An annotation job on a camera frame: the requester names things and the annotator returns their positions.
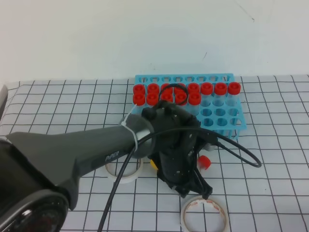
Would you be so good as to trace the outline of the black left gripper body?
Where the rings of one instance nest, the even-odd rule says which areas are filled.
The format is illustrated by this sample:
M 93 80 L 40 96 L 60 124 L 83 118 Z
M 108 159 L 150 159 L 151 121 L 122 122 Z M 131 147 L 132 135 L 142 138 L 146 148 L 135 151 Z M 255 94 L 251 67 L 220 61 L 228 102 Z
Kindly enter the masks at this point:
M 144 108 L 141 115 L 159 133 L 149 155 L 158 168 L 158 178 L 178 193 L 193 192 L 197 155 L 208 137 L 198 131 L 200 122 L 196 116 L 167 101 Z

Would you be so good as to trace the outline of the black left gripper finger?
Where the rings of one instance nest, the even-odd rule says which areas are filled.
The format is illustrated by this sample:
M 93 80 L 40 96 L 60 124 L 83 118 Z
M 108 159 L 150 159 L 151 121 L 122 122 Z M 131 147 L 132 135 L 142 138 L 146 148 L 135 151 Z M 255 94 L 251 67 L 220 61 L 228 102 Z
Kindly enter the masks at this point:
M 198 193 L 203 199 L 207 200 L 213 189 L 202 177 L 197 167 L 194 168 L 193 181 L 193 192 Z

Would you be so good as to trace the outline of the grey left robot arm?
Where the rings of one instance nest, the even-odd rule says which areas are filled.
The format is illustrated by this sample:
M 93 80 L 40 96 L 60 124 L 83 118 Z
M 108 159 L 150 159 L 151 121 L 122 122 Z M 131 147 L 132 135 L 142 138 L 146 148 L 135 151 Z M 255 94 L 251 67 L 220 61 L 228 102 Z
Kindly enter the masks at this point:
M 77 205 L 80 178 L 125 155 L 152 159 L 158 177 L 182 197 L 192 191 L 207 199 L 212 187 L 197 168 L 206 143 L 197 118 L 166 101 L 113 127 L 11 133 L 0 142 L 0 229 L 60 231 Z

